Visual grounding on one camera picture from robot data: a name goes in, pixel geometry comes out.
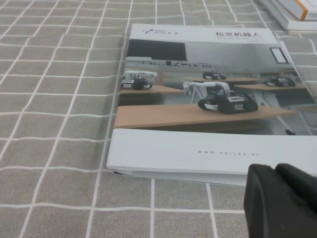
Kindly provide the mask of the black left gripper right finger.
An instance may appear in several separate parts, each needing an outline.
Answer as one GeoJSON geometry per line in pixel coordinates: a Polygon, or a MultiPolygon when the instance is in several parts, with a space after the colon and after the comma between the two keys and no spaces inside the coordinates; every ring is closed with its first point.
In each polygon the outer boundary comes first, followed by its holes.
{"type": "Polygon", "coordinates": [[[317,178],[290,164],[278,164],[275,171],[315,213],[317,212],[317,178]]]}

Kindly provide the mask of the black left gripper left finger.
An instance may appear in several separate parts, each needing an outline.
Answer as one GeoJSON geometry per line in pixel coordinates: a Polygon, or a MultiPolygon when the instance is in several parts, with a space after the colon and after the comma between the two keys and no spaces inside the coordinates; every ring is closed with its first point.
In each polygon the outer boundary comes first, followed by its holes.
{"type": "Polygon", "coordinates": [[[315,213],[270,166],[249,166],[244,211],[251,238],[315,238],[315,213]]]}

